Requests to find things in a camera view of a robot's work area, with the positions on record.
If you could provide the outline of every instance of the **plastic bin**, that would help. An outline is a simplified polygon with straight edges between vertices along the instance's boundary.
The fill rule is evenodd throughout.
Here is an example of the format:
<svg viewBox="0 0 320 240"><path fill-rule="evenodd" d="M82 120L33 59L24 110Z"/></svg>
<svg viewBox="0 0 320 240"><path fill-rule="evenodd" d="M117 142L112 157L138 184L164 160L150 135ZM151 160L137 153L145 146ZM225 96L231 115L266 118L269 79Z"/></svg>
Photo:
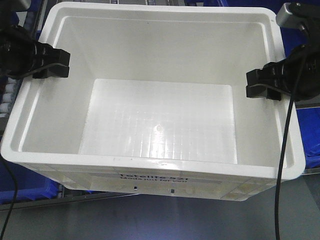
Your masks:
<svg viewBox="0 0 320 240"><path fill-rule="evenodd" d="M241 201L275 184L289 99L245 90L284 58L270 10L64 2L40 41L71 53L69 77L23 81L7 160L78 190ZM304 168L293 111L283 180Z"/></svg>
<svg viewBox="0 0 320 240"><path fill-rule="evenodd" d="M297 2L296 0L199 0L205 7L260 7L279 12L284 3ZM300 0L299 3L320 5L319 0ZM306 37L298 29L281 28L285 55L289 56L291 50L300 44L307 42Z"/></svg>
<svg viewBox="0 0 320 240"><path fill-rule="evenodd" d="M306 168L320 166L320 108L298 109Z"/></svg>
<svg viewBox="0 0 320 240"><path fill-rule="evenodd" d="M52 199L58 194L58 184L45 176L18 164L8 163L18 183L17 201ZM14 195L14 183L0 163L0 204L11 202Z"/></svg>

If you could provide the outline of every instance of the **black cable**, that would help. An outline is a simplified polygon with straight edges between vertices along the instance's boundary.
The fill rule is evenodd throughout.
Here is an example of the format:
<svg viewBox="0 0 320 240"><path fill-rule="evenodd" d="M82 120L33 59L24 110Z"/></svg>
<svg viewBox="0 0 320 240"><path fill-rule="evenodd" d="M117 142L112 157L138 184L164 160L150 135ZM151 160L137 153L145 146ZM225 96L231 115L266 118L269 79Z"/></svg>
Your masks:
<svg viewBox="0 0 320 240"><path fill-rule="evenodd" d="M285 160L285 152L286 152L286 146L287 146L287 140L288 140L288 132L289 132L289 125L290 125L290 119L291 119L291 113L292 108L294 105L297 89L298 89L298 83L301 79L302 71L304 68L304 65L306 63L308 55L308 46L306 46L305 54L302 58L302 61L300 63L299 71L293 86L293 90L290 97L288 112L286 114L285 119L285 125L284 125L284 131L283 131L283 139L282 139L282 146L281 146L281 155L280 155L280 161L279 161L279 168L278 168L278 175L276 179L276 186L275 186L275 197L274 197L274 229L275 229L275 238L276 240L280 239L280 230L279 230L279 198L280 198L280 187L281 187L281 178L282 178L282 170L284 167L284 160Z"/></svg>
<svg viewBox="0 0 320 240"><path fill-rule="evenodd" d="M6 227L7 227L7 224L8 224L8 221L9 221L9 218L10 218L10 215L11 215L11 212L12 212L12 209L14 208L14 204L16 202L16 199L17 199L17 194L18 194L18 182L17 182L17 179L15 177L15 175L13 174L13 172L11 171L11 169L9 168L8 164L7 164L7 161L1 156L0 154L0 161L3 163L5 169L8 171L8 173L10 174L12 180L13 180L13 183L14 183L14 194L13 194L13 198L12 198L12 201L11 201L11 205L10 205L10 208L9 208L9 211L6 215L6 218L5 218L5 221L4 221L4 224L3 224L3 227L2 227L2 231L1 231L1 235L0 235L0 240L3 240L4 238L4 234L5 234L5 231L6 231Z"/></svg>

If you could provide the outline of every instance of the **blue bin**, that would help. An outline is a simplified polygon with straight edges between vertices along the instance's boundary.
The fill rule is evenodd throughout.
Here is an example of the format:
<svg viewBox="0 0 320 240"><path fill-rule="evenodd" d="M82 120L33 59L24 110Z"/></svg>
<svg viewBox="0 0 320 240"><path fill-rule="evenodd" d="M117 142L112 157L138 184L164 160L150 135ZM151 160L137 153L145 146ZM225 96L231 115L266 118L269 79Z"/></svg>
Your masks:
<svg viewBox="0 0 320 240"><path fill-rule="evenodd" d="M320 108L298 109L296 111L304 154L306 168L320 166Z"/></svg>
<svg viewBox="0 0 320 240"><path fill-rule="evenodd" d="M57 196L58 183L18 164L8 162L8 165L18 183L17 201L52 199ZM14 189L11 176L0 162L0 204L12 200Z"/></svg>

